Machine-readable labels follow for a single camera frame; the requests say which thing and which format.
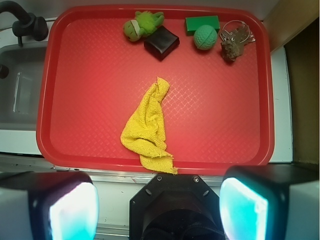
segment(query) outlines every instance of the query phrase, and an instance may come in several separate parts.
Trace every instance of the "green ball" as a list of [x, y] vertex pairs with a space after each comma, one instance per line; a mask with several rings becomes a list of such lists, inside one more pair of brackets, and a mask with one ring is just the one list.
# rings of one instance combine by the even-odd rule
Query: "green ball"
[[210, 25], [202, 25], [194, 33], [194, 44], [200, 50], [209, 50], [217, 42], [218, 34]]

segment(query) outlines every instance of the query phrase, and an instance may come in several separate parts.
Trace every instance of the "stuffed toy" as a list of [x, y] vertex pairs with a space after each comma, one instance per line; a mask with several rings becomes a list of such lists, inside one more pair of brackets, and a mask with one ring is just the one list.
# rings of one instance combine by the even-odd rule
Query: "stuffed toy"
[[150, 11], [136, 11], [135, 19], [127, 21], [123, 25], [123, 32], [131, 42], [138, 41], [141, 37], [153, 34], [157, 27], [165, 20], [163, 12], [151, 13]]

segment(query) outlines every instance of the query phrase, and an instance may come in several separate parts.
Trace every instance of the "textured tray surface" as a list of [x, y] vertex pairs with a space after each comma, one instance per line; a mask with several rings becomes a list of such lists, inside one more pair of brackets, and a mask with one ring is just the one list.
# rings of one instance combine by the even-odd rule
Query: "textured tray surface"
[[[180, 45], [158, 61], [143, 41], [125, 38], [122, 26], [127, 20], [75, 19], [64, 28], [55, 78], [43, 79], [54, 82], [52, 105], [43, 106], [50, 112], [50, 123], [42, 125], [49, 133], [44, 145], [50, 144], [57, 156], [71, 156], [68, 167], [83, 167], [81, 162], [88, 168], [127, 162], [139, 166], [138, 154], [122, 146], [120, 135], [159, 76], [171, 85], [162, 109], [167, 151], [176, 167], [204, 163], [214, 168], [215, 163], [252, 160], [261, 148], [261, 112], [269, 111], [260, 106], [256, 43], [246, 45], [235, 63], [226, 64], [220, 39], [210, 51], [197, 50], [193, 37], [186, 36], [184, 19], [166, 18], [164, 26], [180, 38]], [[98, 165], [91, 164], [93, 158]]]

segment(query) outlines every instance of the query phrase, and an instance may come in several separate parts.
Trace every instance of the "tray rim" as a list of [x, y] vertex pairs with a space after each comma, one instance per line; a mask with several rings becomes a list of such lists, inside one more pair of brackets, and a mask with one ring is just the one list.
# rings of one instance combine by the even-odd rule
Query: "tray rim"
[[[264, 165], [267, 164], [273, 154], [275, 146], [275, 131], [274, 131], [274, 105], [273, 105], [273, 86], [272, 86], [272, 72], [271, 72], [271, 58], [270, 58], [270, 45], [268, 39], [268, 33], [264, 25], [251, 13], [245, 10], [231, 9], [231, 8], [219, 8], [219, 7], [205, 7], [205, 6], [178, 6], [178, 5], [144, 5], [144, 4], [111, 4], [111, 5], [90, 5], [90, 6], [76, 6], [68, 9], [62, 13], [54, 22], [48, 39], [47, 51], [44, 61], [43, 77], [40, 90], [40, 101], [38, 108], [38, 118], [36, 126], [36, 142], [40, 149], [40, 152], [43, 156], [51, 163], [61, 166], [61, 167], [72, 167], [72, 168], [92, 168], [101, 169], [101, 170], [113, 170], [113, 171], [124, 171], [124, 168], [130, 168], [130, 170], [125, 169], [125, 171], [130, 172], [152, 172], [140, 165], [135, 164], [136, 159], [123, 159], [123, 158], [112, 158], [114, 161], [121, 160], [127, 164], [116, 164], [116, 163], [101, 163], [97, 161], [99, 157], [81, 157], [76, 156], [77, 159], [86, 159], [85, 162], [70, 160], [70, 156], [67, 154], [59, 153], [57, 150], [54, 150], [54, 147], [48, 144], [48, 139], [50, 140], [50, 128], [51, 125], [51, 109], [46, 109], [46, 106], [52, 107], [54, 88], [51, 88], [48, 84], [48, 77], [52, 74], [52, 68], [57, 69], [58, 61], [55, 59], [55, 56], [58, 54], [57, 43], [59, 46], [61, 44], [61, 39], [59, 41], [58, 37], [55, 36], [55, 32], [59, 31], [59, 28], [62, 28], [65, 24], [68, 23], [68, 18], [70, 17], [79, 17], [79, 13], [91, 12], [91, 11], [127, 11], [128, 13], [134, 13], [135, 11], [165, 11], [170, 14], [174, 14], [176, 11], [193, 13], [195, 16], [205, 15], [206, 13], [216, 13], [217, 15], [232, 15], [232, 19], [238, 18], [246, 23], [250, 23], [250, 28], [255, 31], [259, 31], [259, 34], [262, 36], [259, 38], [259, 41], [256, 42], [256, 48], [260, 51], [256, 52], [257, 54], [257, 63], [258, 63], [258, 81], [259, 81], [259, 100], [261, 98], [267, 99], [263, 103], [260, 101], [260, 105], [264, 104], [263, 109], [267, 111], [260, 111], [260, 146], [262, 145], [261, 140], [264, 141], [264, 145], [267, 146], [265, 149], [259, 147], [255, 157], [248, 162], [246, 165]], [[261, 135], [268, 136], [267, 139], [261, 139]], [[185, 167], [179, 168], [180, 174], [201, 174], [201, 175], [223, 175], [228, 167], [236, 165], [236, 163], [211, 163], [214, 165], [214, 169], [207, 168], [202, 166], [206, 165], [208, 162], [199, 163], [197, 162], [197, 167], [192, 166], [194, 162], [184, 162]]]

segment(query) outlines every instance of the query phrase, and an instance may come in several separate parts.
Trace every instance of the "teal light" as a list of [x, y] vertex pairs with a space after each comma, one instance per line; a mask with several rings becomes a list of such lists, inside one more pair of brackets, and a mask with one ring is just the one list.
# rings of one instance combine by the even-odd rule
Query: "teal light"
[[52, 240], [93, 240], [99, 215], [96, 187], [83, 182], [49, 209]]
[[266, 238], [268, 200], [234, 177], [223, 181], [220, 190], [220, 215], [230, 240]]

